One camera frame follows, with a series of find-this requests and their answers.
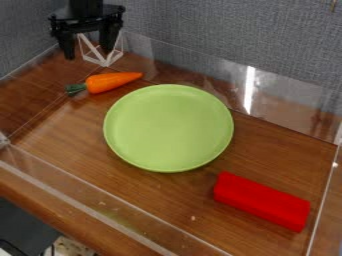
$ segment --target red block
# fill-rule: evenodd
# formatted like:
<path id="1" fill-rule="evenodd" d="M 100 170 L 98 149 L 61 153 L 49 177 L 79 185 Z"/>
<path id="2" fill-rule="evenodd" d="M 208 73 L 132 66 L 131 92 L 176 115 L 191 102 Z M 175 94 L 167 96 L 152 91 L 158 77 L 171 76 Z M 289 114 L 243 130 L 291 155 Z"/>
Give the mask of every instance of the red block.
<path id="1" fill-rule="evenodd" d="M 219 174 L 214 198 L 295 232 L 305 228 L 309 201 L 228 172 Z"/>

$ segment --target plate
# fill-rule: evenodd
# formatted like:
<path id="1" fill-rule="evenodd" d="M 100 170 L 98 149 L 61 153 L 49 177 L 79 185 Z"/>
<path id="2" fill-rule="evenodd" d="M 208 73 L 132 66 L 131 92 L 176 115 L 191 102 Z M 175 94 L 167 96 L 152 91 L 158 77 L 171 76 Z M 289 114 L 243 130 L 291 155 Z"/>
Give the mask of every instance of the plate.
<path id="1" fill-rule="evenodd" d="M 104 138 L 118 156 L 155 172 L 182 172 L 212 161 L 234 132 L 230 111 L 207 92 L 155 85 L 127 94 L 104 119 Z"/>

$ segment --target table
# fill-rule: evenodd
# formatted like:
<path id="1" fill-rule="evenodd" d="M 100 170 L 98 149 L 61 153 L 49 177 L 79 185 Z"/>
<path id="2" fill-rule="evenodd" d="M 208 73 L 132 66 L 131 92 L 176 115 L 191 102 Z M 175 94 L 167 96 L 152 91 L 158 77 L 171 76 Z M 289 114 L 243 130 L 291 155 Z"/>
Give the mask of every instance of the table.
<path id="1" fill-rule="evenodd" d="M 341 117 L 289 98 L 290 94 L 281 97 L 279 88 L 273 88 L 278 84 L 287 89 L 290 85 L 301 90 L 307 87 L 319 102 L 330 94 L 314 85 L 140 35 L 127 32 L 122 40 L 126 53 L 110 68 L 80 58 L 68 62 L 52 50 L 1 81 L 0 131 L 11 140 L 0 151 L 1 196 L 103 255 L 305 255 L 311 247 L 311 255 L 334 255 L 342 205 L 334 176 L 339 158 L 333 173 L 337 146 L 331 142 Z M 167 64 L 170 56 L 172 63 L 183 63 Z M 194 59 L 224 66 L 230 78 L 222 79 L 218 70 L 208 75 L 195 64 L 186 66 Z M 83 92 L 68 98 L 64 94 L 64 85 L 90 74 L 120 71 L 143 71 L 144 77 L 100 95 Z M 223 154 L 198 170 L 167 175 L 123 162 L 102 132 L 106 112 L 116 100 L 159 83 L 211 92 L 230 107 L 235 122 Z M 310 200 L 302 233 L 212 200 L 216 174 L 223 170 Z M 327 238 L 331 227 L 334 235 Z"/>

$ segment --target wooden surface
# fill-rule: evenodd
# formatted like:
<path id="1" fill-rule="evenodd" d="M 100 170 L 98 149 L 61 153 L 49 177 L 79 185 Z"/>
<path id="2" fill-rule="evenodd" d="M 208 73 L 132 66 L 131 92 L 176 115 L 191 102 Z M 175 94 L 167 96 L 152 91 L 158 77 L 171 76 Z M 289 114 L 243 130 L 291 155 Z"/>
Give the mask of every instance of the wooden surface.
<path id="1" fill-rule="evenodd" d="M 128 59 L 123 59 L 112 68 L 123 69 L 124 63 L 126 69 L 131 71 L 140 70 L 139 67 L 148 67 L 139 61 L 135 61 L 135 66 L 130 66 L 128 60 L 132 56 L 127 57 Z M 73 64 L 65 62 L 60 55 L 52 55 L 41 65 L 37 64 L 39 68 L 25 70 L 23 76 L 17 74 L 13 81 L 39 84 L 40 88 L 61 91 L 63 84 L 59 79 L 64 79 L 63 83 L 81 79 L 81 76 L 77 76 L 79 70 L 68 70 L 68 65 Z M 87 65 L 84 69 L 87 71 L 81 71 L 83 74 L 90 70 L 114 71 L 96 70 Z M 303 255 L 335 146 L 234 111 L 234 139 L 212 163 L 192 172 L 170 175 L 150 173 L 130 166 L 111 152 L 103 139 L 102 123 L 108 108 L 132 90 L 154 83 L 174 82 L 167 76 L 178 75 L 176 81 L 184 80 L 184 77 L 187 81 L 202 79 L 200 76 L 180 72 L 179 69 L 176 71 L 170 66 L 159 66 L 159 69 L 163 70 L 159 72 L 159 80 L 156 76 L 144 77 L 144 80 L 96 96 L 86 92 L 73 99 L 59 96 L 53 106 L 35 115 L 33 121 L 16 130 L 11 137 L 12 143 L 234 255 Z M 49 87 L 49 81 L 53 81 L 53 87 Z M 13 101 L 15 96 L 13 94 L 12 97 L 3 99 L 3 103 Z M 16 113 L 17 110 L 13 110 L 11 120 L 16 120 Z M 17 119 L 19 124 L 31 118 L 32 113 Z M 8 134 L 13 134 L 11 129 L 7 128 Z M 212 200 L 211 191 L 216 174 L 223 170 L 310 200 L 311 214 L 307 227 L 301 234 Z M 81 213 L 68 214 L 60 208 L 69 206 L 61 205 L 56 198 L 51 198 L 5 172 L 0 171 L 0 175 L 3 196 L 103 255 L 130 255 L 127 246 L 134 246 L 131 253 L 136 255 L 152 255 L 152 252 L 147 253 L 147 249 L 140 245 L 131 245 L 132 242 L 127 243 L 127 246 L 122 242 L 119 245 L 108 242 L 110 237 L 119 237 L 119 234 L 111 231 L 112 233 L 106 236 L 108 229 L 103 224 Z"/>

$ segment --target toy carrot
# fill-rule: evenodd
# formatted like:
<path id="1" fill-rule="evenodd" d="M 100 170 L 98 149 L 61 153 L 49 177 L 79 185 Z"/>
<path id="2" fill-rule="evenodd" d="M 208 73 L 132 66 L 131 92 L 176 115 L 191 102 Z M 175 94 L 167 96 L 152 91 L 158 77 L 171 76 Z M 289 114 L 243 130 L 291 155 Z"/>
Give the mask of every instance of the toy carrot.
<path id="1" fill-rule="evenodd" d="M 73 96 L 77 92 L 88 90 L 90 93 L 96 94 L 107 92 L 119 86 L 135 81 L 143 76 L 139 72 L 123 72 L 123 73 L 107 73 L 100 75 L 92 75 L 87 78 L 84 84 L 67 85 L 65 91 L 69 96 Z"/>

